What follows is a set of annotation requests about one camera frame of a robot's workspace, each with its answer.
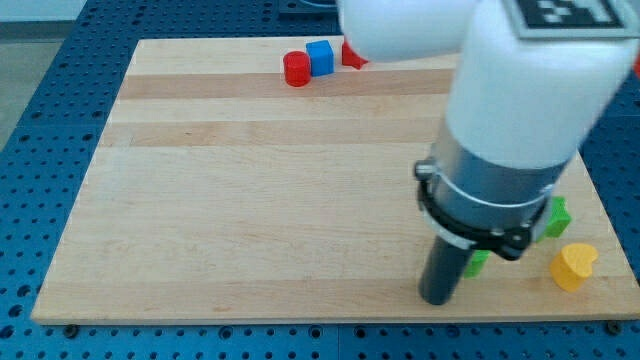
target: blue cube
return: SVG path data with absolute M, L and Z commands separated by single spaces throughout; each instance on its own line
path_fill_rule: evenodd
M 333 50 L 329 41 L 307 43 L 307 54 L 311 58 L 311 76 L 333 74 Z

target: yellow block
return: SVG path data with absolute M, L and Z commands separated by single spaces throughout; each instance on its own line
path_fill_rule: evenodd
M 563 290 L 574 292 L 592 274 L 591 264 L 598 259 L 598 250 L 589 244 L 569 244 L 553 259 L 549 270 L 556 284 Z

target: blue perforated surface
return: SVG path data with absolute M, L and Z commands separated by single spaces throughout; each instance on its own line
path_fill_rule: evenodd
M 335 16 L 278 17 L 271 1 L 89 0 L 0 154 L 0 359 L 640 358 L 640 322 L 188 328 L 29 320 L 138 39 L 333 35 Z M 627 80 L 582 153 L 636 276 L 640 83 Z

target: wooden board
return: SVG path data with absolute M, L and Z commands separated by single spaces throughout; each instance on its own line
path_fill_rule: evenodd
M 433 239 L 413 162 L 456 57 L 368 64 L 304 88 L 281 56 L 309 38 L 138 44 L 32 317 L 43 324 L 466 322 L 637 318 L 638 284 L 580 159 L 574 222 L 515 263 L 493 256 L 450 303 L 416 290 Z M 331 39 L 337 58 L 340 40 Z M 600 252 L 560 290 L 565 244 Z

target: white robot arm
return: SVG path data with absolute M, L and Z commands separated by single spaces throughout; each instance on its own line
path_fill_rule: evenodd
M 418 162 L 438 235 L 420 291 L 443 304 L 474 249 L 518 259 L 565 165 L 629 74 L 640 26 L 624 0 L 338 0 L 371 61 L 461 51 L 446 121 Z

